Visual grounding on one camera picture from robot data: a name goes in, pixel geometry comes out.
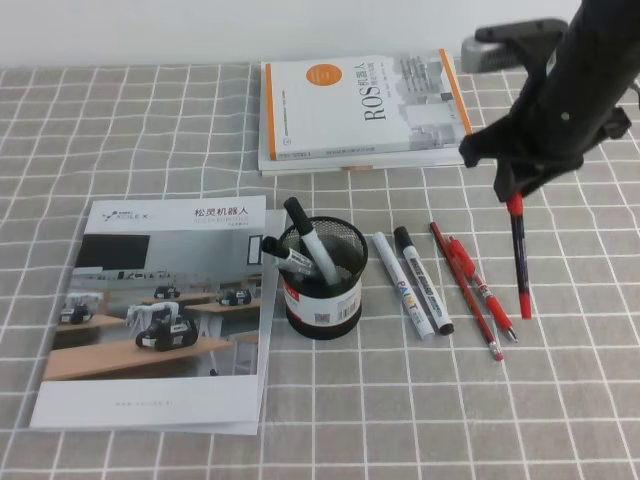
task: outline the red pen held by gripper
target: red pen held by gripper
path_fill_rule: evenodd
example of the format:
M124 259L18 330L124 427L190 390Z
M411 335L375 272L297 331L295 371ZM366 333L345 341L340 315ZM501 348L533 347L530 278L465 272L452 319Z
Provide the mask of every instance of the red pen held by gripper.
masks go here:
M458 264L467 279L469 279L471 283L475 284L476 290L478 290L478 293L483 298L487 308L491 312L491 315L493 315L498 328L510 340L517 342L518 337L516 337L516 333L513 331L511 320L509 320L507 314L504 313L498 299L493 295L493 293L491 293L491 290L489 290L489 287L482 281L480 275L476 273L476 266L473 264L469 254L467 254L460 241L456 240L453 236L449 237L449 242L449 250L451 251L451 254L458 261Z
M516 193L511 197L507 202L507 209L511 216L511 236L513 237L513 255L516 260L520 315L522 318L531 318L529 273L527 271L527 249L524 243L524 206L522 205L521 193Z

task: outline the barcode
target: barcode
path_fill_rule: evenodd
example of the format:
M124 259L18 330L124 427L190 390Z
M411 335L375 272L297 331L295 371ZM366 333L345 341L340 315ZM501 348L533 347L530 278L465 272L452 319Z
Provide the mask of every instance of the barcode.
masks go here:
M338 320L344 320L345 318L348 318L349 316L351 316L351 314L356 311L356 307L357 307L356 302L353 302L347 308L341 310L338 313Z
M329 313L316 313L316 323L330 323L331 315Z

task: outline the pen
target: pen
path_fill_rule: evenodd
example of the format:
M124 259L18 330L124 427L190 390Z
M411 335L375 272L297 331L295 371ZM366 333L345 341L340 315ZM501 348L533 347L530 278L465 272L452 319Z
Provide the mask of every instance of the pen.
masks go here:
M340 283L340 274L333 260L331 260L329 252L327 252L327 249L318 238L318 233L313 228L313 225L311 225L298 199L296 197L288 198L284 201L284 208L287 210L289 217L291 217L293 225L296 227L296 230L298 230L300 238L315 260L327 285Z
M409 317L411 317L411 321L416 327L418 335L420 335L420 339L424 340L424 337L434 333L433 327L431 326L431 323L429 323L429 318L427 318L427 314L424 313L420 302L418 302L416 294L413 292L411 285L409 285L409 280L407 280L398 260L396 260L396 257L387 243L387 239L384 234L382 232L374 233L373 243L376 245L378 252L380 252L382 263L384 263L384 266L387 268L393 284L400 292L400 295L402 295L404 308L406 308Z
M507 314L502 310L500 302L498 302L498 299L493 295L493 293L491 293L489 287L482 281L480 275L476 273L476 266L473 264L469 254L465 251L462 243L452 236L449 236L449 251L453 257L458 260L458 264L465 276L471 283L475 284L478 293L486 303L491 315L493 315L498 328L500 328L500 330L509 337L510 340L517 342L518 337L516 337L516 333L513 331L511 320L509 320Z
M442 335L450 335L453 333L453 323L451 323L449 314L444 308L444 304L431 278L429 278L429 274L427 274L427 271L422 265L420 254L418 254L416 247L413 246L409 232L405 227L398 227L393 231L393 235L402 249L402 254L409 264L409 269L418 282L418 288L420 292L422 292L422 297L427 304L427 308L438 326L438 331Z
M286 270L291 273L299 273L305 278L313 278L314 280L322 281L322 275L320 275L320 271L317 268L307 268L303 267L295 262L290 262L285 260L284 258L273 257L273 265L278 270Z
M282 260L280 262L277 262L280 265L288 263L292 265L298 265L299 267L306 268L307 270L318 269L313 260L305 257L300 252L295 251L293 248L286 248L285 246L280 244L274 237L265 237L262 240L262 251L264 253L268 253L273 257L277 257L279 260Z
M446 240L442 237L442 234L440 233L440 229L438 228L438 225L436 225L436 222L431 222L429 224L429 228L431 228L431 232L433 233L433 236L436 238L436 243L438 244L438 247L440 248L442 255L447 260L447 263L449 264L449 268L451 269L453 276L458 282L458 286L462 290L462 296L467 301L467 305L473 312L473 316L476 319L476 323L480 327L480 331L482 332L482 335L484 336L484 339L487 342L487 346L489 347L489 350L491 351L493 358L495 358L496 361L503 360L504 355L500 351L500 348L496 343L496 339L493 338L493 334L491 333L491 330L489 329L487 322L484 321L482 312L478 308L478 304L476 303L476 301L473 299L473 295L471 295L471 291L467 286L467 282L464 279L464 275L458 268L458 265L456 264L453 256L451 255L449 246L447 245Z
M516 193L511 197L507 202L507 209L511 216L511 236L513 237L513 255L516 260L520 315L522 318L531 318L529 273L527 271L527 249L524 243L524 207L522 205L521 193Z

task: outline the book cover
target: book cover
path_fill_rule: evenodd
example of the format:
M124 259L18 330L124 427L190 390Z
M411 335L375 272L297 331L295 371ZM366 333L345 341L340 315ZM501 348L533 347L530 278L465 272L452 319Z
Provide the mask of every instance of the book cover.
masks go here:
M262 68L260 111L267 111L266 71ZM271 161L269 157L268 121L260 116L258 169L263 176L290 175L312 172L334 172L343 170L363 170L376 168L433 167L462 165L462 157L457 148L434 150L413 150L366 155L341 155L324 158L301 158L287 161Z
M257 422L265 204L95 202L31 427Z
M444 50L264 68L271 160L457 148L471 131Z

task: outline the pen holder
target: pen holder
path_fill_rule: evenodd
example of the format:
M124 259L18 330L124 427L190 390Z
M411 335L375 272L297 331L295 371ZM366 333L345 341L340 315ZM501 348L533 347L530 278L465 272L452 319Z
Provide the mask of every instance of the pen holder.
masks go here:
M327 285L320 280L280 270L284 279L287 319L305 337L331 340L348 333L360 320L360 276L367 265L369 250L362 233L350 223L333 217L312 217L309 220L342 281ZM280 242L285 248L309 256L294 226L285 230Z

